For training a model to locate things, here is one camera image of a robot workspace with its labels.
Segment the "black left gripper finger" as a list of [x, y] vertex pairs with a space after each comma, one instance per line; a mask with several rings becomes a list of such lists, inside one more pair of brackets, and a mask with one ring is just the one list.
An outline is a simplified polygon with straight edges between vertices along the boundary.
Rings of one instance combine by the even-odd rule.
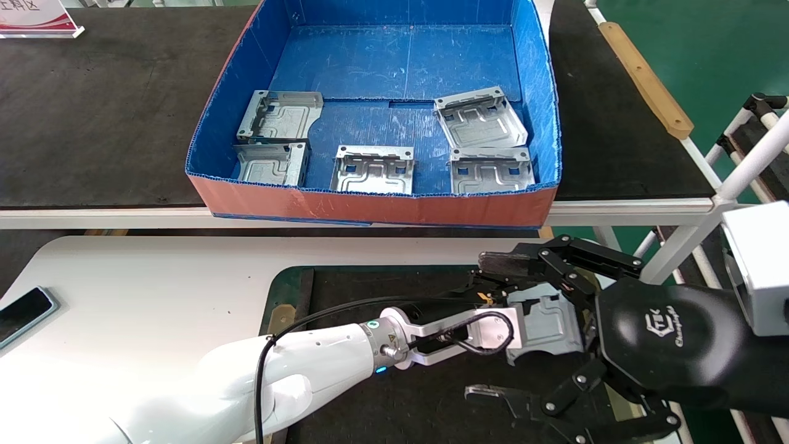
[[509, 296], [516, 292], [516, 282], [505, 276], [470, 274], [459, 294], [465, 300], [473, 300], [485, 306], [507, 306]]

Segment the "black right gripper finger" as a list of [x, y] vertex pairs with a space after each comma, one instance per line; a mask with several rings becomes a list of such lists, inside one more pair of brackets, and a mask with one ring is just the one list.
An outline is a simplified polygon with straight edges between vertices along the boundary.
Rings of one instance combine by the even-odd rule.
[[517, 244], [510, 252], [484, 251], [481, 272], [513, 283], [548, 283], [575, 307], [594, 309], [595, 285], [580, 270], [612, 280], [640, 278], [642, 260], [604, 245], [561, 235], [543, 244]]
[[[634, 395], [645, 414], [625, 421], [597, 424], [572, 421], [568, 411], [584, 395], [602, 383], [611, 383]], [[572, 376], [546, 396], [504, 386], [475, 384], [466, 386], [466, 401], [499, 402], [516, 421], [540, 422], [553, 430], [563, 443], [645, 443], [665, 438], [682, 425], [679, 416], [656, 394], [642, 390], [605, 360], [589, 360]]]

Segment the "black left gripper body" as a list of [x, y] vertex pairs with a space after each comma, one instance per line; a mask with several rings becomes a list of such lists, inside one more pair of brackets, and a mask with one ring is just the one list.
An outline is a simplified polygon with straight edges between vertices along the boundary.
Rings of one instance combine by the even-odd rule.
[[492, 290], [450, 290], [416, 302], [404, 303], [404, 314], [414, 325], [428, 325], [467, 310], [481, 307], [501, 307], [507, 295]]

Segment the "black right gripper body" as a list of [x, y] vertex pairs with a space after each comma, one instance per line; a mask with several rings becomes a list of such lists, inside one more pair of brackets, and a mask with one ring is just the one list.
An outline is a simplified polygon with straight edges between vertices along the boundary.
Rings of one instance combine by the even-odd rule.
[[595, 317], [604, 359], [646, 393], [787, 417], [787, 337], [756, 335], [735, 293], [628, 277], [597, 296]]

